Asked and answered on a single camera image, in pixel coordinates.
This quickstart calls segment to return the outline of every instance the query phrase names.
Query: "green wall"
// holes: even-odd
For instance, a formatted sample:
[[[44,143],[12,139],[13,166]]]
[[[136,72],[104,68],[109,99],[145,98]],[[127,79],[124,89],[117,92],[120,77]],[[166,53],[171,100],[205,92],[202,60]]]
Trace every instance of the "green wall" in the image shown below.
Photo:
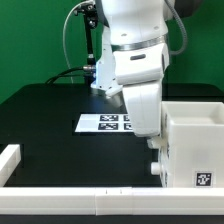
[[[1,0],[0,4],[0,102],[31,83],[43,83],[65,70],[62,28],[70,9],[79,0]],[[187,51],[172,59],[168,82],[211,83],[224,90],[224,1],[205,0],[200,10],[184,19],[189,34]],[[180,45],[180,33],[169,22],[172,49]],[[81,16],[68,27],[67,45],[73,66],[85,64],[85,38]],[[100,56],[100,31],[94,46]]]

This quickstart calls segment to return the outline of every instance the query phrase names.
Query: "white box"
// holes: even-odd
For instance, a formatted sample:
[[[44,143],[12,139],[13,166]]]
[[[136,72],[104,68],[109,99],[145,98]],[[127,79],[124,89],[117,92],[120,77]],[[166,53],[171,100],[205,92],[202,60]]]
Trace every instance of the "white box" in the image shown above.
[[[161,137],[164,187],[224,187],[223,103],[163,102]]]

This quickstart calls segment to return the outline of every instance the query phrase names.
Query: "white plastic casing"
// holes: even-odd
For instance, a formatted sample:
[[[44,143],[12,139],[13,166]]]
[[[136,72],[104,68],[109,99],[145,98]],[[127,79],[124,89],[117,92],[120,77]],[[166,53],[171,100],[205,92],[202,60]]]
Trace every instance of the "white plastic casing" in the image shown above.
[[[164,187],[224,187],[223,103],[163,102],[162,138]]]
[[[111,44],[140,43],[165,35],[164,0],[102,0]]]
[[[166,43],[135,51],[115,51],[116,79],[120,85],[130,85],[162,79],[169,64]]]
[[[161,126],[161,81],[124,86],[123,95],[136,136],[158,135]]]
[[[122,90],[122,86],[119,86],[115,79],[115,59],[110,44],[110,29],[106,26],[102,35],[102,55],[97,61],[96,68],[96,81],[91,84],[91,88],[103,90],[109,97]]]

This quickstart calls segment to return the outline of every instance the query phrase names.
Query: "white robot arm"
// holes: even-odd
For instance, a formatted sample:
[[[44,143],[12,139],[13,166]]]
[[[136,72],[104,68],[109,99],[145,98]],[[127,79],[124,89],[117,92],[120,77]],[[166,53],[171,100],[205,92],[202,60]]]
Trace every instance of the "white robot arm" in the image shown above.
[[[165,20],[171,17],[171,13],[164,0],[101,0],[96,3],[102,5],[109,27],[105,27],[104,37],[109,36],[107,43],[113,51],[112,57],[107,56],[112,51],[104,52],[101,64],[97,66],[98,77],[110,64],[109,79],[118,85],[105,90],[110,95],[123,87],[134,133],[141,137],[159,135],[161,81],[169,65]]]

